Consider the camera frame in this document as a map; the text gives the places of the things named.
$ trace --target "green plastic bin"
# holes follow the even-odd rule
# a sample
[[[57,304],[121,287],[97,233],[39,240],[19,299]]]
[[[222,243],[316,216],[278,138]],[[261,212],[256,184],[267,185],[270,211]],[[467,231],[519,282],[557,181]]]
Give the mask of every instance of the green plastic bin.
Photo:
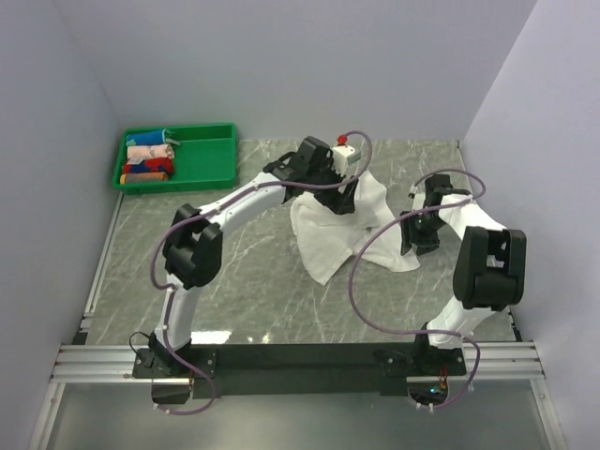
[[[126,136],[161,128],[171,131],[170,137],[181,143],[172,147],[175,152],[175,174],[169,181],[121,185],[119,179],[128,158]],[[112,185],[126,194],[232,188],[235,184],[235,145],[234,124],[130,128],[123,134],[119,145]]]

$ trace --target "gray marble surface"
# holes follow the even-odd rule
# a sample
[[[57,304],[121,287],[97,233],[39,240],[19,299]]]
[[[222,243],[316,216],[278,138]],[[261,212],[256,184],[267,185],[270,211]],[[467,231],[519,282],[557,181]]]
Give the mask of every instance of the gray marble surface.
[[[355,146],[365,150],[360,141]],[[295,150],[295,141],[247,141],[238,149],[240,184],[252,179],[264,163]],[[398,214],[410,209],[411,182],[423,173],[463,167],[454,142],[376,141],[370,166],[388,188],[387,201]],[[462,175],[453,183],[467,188]],[[158,323],[164,294],[150,283],[153,248],[183,203],[201,206],[225,191],[126,196],[116,224],[108,266],[97,298],[88,344],[126,344],[136,330],[150,332]],[[194,316],[198,332],[218,331],[228,342],[366,342],[396,340],[364,325],[347,295],[350,261],[326,286],[303,267],[290,224],[290,204],[272,209],[237,230],[224,244],[222,269],[202,293]],[[452,296],[452,274],[459,240],[440,232],[442,246],[420,257],[421,268],[392,273],[362,262],[355,278],[359,306],[371,320],[398,329],[420,328]],[[479,340],[514,340],[510,316],[496,314],[476,330]]]

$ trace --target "pink cloth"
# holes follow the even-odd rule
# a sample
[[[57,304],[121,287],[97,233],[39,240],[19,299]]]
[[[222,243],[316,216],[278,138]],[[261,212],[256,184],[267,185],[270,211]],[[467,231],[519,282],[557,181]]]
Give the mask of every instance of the pink cloth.
[[[174,157],[175,153],[173,151],[173,148],[167,143],[161,145],[133,145],[127,148],[127,159],[173,159]]]

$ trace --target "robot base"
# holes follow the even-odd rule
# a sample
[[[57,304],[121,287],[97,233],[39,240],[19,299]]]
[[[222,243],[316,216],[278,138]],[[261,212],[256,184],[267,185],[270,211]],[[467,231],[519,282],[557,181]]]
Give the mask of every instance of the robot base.
[[[429,348],[426,339],[414,343],[349,344],[222,344],[192,345],[187,360],[215,380],[220,396],[335,394],[379,392],[407,396],[407,377],[438,377],[467,373],[461,349]],[[132,372],[138,379],[176,378],[149,349],[140,349]],[[189,372],[179,372],[184,378]],[[210,385],[195,376],[190,385],[155,384],[158,404],[183,404],[210,398]]]

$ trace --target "white enclosure wall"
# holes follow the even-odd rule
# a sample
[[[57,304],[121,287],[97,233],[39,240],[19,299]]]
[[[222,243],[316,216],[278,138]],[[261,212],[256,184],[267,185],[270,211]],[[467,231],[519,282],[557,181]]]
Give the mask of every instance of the white enclosure wall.
[[[26,447],[111,218],[113,111],[47,0],[0,1],[0,447]]]
[[[55,0],[122,127],[462,139],[535,0]]]
[[[517,320],[570,448],[600,443],[600,2],[539,0],[465,142],[491,215],[529,237]]]

